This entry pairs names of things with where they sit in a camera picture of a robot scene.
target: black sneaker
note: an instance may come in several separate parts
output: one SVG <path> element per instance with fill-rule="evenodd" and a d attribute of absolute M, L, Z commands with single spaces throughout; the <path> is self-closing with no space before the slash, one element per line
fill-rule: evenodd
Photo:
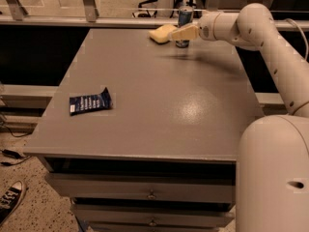
<path fill-rule="evenodd" d="M 18 207 L 26 192 L 26 185 L 21 182 L 15 182 L 0 198 L 0 226 Z"/>

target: floor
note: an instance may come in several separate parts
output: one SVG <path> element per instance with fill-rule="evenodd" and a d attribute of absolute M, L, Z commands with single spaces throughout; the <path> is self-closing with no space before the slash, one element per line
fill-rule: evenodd
<path fill-rule="evenodd" d="M 9 10 L 3 5 L 4 0 L 0 0 L 0 7 L 3 14 L 8 14 Z M 29 5 L 28 11 L 32 15 L 39 15 L 44 8 L 44 15 L 83 15 L 83 10 L 79 7 L 80 0 L 59 0 L 55 8 L 55 0 L 23 0 L 21 2 Z M 131 16 L 130 10 L 124 7 L 136 7 L 136 4 L 143 0 L 97 0 L 97 5 L 101 14 L 106 16 Z M 22 153 L 23 146 L 27 143 L 28 136 L 14 138 L 10 133 L 0 133 L 0 149 L 16 150 Z M 0 161 L 14 162 L 0 155 Z M 70 201 L 66 197 L 60 197 L 56 191 L 44 180 L 46 169 L 36 158 L 30 158 L 22 164 L 16 166 L 0 166 L 0 195 L 17 180 L 23 180 L 27 185 L 27 192 L 24 200 L 17 210 L 0 227 L 0 232 L 15 231 L 81 231 L 75 216 L 70 211 Z M 234 232 L 235 222 L 232 221 L 221 232 Z"/>

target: drawer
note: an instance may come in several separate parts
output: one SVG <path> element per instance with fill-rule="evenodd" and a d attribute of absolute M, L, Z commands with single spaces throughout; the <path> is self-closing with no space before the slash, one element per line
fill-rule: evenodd
<path fill-rule="evenodd" d="M 69 197 L 235 203 L 235 187 L 228 180 L 53 173 L 46 180 Z"/>
<path fill-rule="evenodd" d="M 181 210 L 171 207 L 72 205 L 71 210 L 79 219 L 90 223 L 127 223 L 144 226 L 180 226 L 196 228 L 225 227 L 234 215 L 199 210 Z"/>
<path fill-rule="evenodd" d="M 103 222 L 93 222 L 89 225 L 95 231 L 102 232 L 218 232 L 219 228 L 192 228 L 192 227 L 162 227 L 162 226 L 143 226 L 132 224 L 110 224 Z"/>

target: can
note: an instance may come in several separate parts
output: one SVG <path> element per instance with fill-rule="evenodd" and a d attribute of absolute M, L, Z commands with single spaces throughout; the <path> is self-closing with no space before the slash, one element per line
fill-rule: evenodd
<path fill-rule="evenodd" d="M 193 8 L 190 6 L 181 6 L 178 17 L 178 27 L 182 27 L 193 20 Z M 176 41 L 176 46 L 186 48 L 190 41 Z"/>

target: drawer knob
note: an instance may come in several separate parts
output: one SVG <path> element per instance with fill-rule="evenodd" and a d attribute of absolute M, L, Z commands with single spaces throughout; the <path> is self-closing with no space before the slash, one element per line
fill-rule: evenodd
<path fill-rule="evenodd" d="M 156 196 L 154 195 L 154 192 L 151 190 L 151 193 L 147 196 L 148 200 L 156 200 Z"/>
<path fill-rule="evenodd" d="M 151 227 L 156 227 L 156 226 L 157 226 L 157 224 L 156 224 L 156 222 L 155 222 L 154 220 L 152 220 L 152 221 L 149 223 L 149 225 L 150 225 Z"/>

